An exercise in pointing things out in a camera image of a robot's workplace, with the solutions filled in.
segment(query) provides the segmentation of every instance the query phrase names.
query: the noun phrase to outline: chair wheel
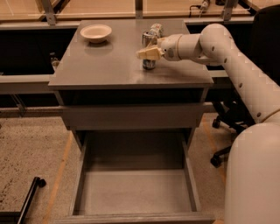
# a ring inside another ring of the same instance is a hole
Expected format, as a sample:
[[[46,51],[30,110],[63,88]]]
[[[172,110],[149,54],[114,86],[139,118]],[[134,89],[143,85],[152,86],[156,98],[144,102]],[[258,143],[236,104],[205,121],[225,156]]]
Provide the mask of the chair wheel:
[[[220,120],[214,119],[212,123],[212,127],[218,129],[220,127]]]
[[[212,164],[214,167],[218,168],[218,167],[221,166],[221,162],[222,162],[222,161],[221,161],[221,158],[220,158],[220,157],[213,155],[213,157],[211,158],[210,162],[211,162],[211,164]]]
[[[46,181],[42,178],[39,182],[38,182],[38,187],[44,187],[46,185]]]

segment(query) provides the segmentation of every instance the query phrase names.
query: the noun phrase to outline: drawer front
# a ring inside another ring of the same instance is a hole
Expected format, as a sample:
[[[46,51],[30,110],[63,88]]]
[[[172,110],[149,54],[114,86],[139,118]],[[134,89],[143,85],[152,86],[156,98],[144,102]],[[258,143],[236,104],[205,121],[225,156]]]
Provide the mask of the drawer front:
[[[203,103],[64,107],[63,121],[74,130],[141,130],[197,127]]]

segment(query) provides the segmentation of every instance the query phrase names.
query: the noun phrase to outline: drawer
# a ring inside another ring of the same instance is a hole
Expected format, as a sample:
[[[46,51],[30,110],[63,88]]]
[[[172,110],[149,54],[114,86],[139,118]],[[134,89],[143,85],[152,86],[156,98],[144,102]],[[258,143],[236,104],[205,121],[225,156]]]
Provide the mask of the drawer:
[[[210,224],[179,130],[89,131],[70,214],[55,223]]]
[[[63,107],[72,130],[143,130],[198,127],[203,103]]]

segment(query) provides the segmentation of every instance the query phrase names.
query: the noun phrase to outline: speckled floor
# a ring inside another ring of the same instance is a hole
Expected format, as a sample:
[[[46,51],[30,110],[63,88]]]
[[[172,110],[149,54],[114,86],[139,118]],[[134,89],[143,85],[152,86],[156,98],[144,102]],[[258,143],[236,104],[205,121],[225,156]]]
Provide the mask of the speckled floor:
[[[227,126],[212,128],[216,114],[205,114],[190,149],[202,211],[223,223],[225,165],[214,168],[213,153],[229,146]],[[0,113],[0,212],[20,211],[34,177],[46,181],[38,188],[25,222],[53,223],[68,216],[80,149],[59,116],[16,117]]]

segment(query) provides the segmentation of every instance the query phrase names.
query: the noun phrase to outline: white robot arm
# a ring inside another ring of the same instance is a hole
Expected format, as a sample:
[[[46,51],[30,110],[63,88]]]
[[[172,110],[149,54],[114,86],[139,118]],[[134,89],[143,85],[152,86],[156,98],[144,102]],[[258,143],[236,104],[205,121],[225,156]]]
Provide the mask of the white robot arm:
[[[177,34],[140,50],[142,60],[222,65],[256,125],[234,141],[227,164],[226,224],[280,221],[280,87],[236,46],[221,24]]]

